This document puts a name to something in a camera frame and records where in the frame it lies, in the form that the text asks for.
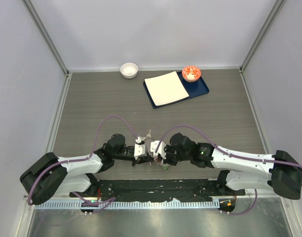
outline gray wood tabletop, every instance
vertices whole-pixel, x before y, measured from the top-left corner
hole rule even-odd
[[[133,79],[125,79],[120,72],[73,73],[61,117],[54,153],[75,157],[89,154],[99,123],[109,115],[120,115],[145,136],[151,129],[152,139],[169,128],[189,124],[206,133],[216,144],[249,153],[264,153],[252,110],[239,70],[202,70],[209,94],[153,109],[143,87],[146,78],[170,71],[141,71]],[[164,141],[181,132],[195,142],[205,142],[195,131],[180,128],[170,132]],[[113,134],[121,133],[126,144],[133,145],[134,137],[126,125],[111,118],[105,122],[98,136],[100,148]],[[116,160],[114,167],[96,174],[100,179],[172,179],[216,178],[217,169],[197,168],[189,161],[163,170],[155,164],[131,166],[131,162]]]

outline gray floor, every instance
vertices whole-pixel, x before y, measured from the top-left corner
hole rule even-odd
[[[190,124],[205,132],[216,144],[233,150],[264,153],[239,70],[203,70],[202,76],[210,93],[154,110],[143,88],[143,79],[169,71],[139,72],[134,79],[125,79],[119,72],[74,73],[67,94],[54,152],[73,157],[89,154],[97,126],[106,116],[121,115],[139,135],[152,130],[159,139],[172,126]],[[205,140],[194,131],[178,129],[196,142]],[[97,148],[114,133],[134,138],[124,123],[112,118],[99,134]],[[200,169],[189,162],[170,166],[167,171],[145,163],[135,168],[130,162],[117,160],[115,166],[99,173],[100,179],[216,178],[218,170]]]
[[[237,200],[235,212],[253,198]],[[35,210],[28,237],[291,237],[280,198],[259,198],[242,216],[216,209],[105,210],[77,216],[79,210]]]

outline orange bowl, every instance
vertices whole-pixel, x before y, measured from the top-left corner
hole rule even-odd
[[[201,71],[195,66],[187,66],[182,70],[182,77],[187,82],[195,82],[201,77]]]

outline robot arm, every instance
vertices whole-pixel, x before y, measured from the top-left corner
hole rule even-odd
[[[150,144],[150,152],[146,147],[146,138],[138,137],[134,146],[126,146],[125,138],[121,134],[114,134],[103,147],[96,150],[90,159],[72,162],[88,156],[63,158],[54,153],[47,153],[31,166],[22,176],[20,182],[27,192],[46,168],[54,163],[65,161],[52,168],[42,177],[36,186],[32,201],[35,205],[42,204],[53,195],[80,192],[88,196],[96,191],[97,180],[93,173],[103,172],[114,165],[114,160],[128,160],[132,165],[156,161],[161,164],[177,165],[180,161],[189,160],[200,168],[227,169],[220,172],[214,188],[218,192],[210,196],[228,195],[241,189],[274,190],[278,195],[289,199],[300,199],[302,169],[287,165],[262,162],[266,160],[284,160],[297,163],[288,153],[277,151],[275,155],[249,154],[231,151],[219,147],[229,154],[242,155],[259,159],[260,162],[242,160],[227,156],[208,143],[195,143],[180,133],[170,139],[170,145],[160,141]]]

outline white wall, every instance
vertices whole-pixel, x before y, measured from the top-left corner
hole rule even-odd
[[[14,237],[20,175],[45,151],[63,73],[20,0],[0,1],[0,237]]]
[[[288,0],[246,69],[270,149],[302,164],[302,0]],[[296,202],[302,210],[302,198]]]
[[[31,0],[70,70],[239,67],[275,0]]]

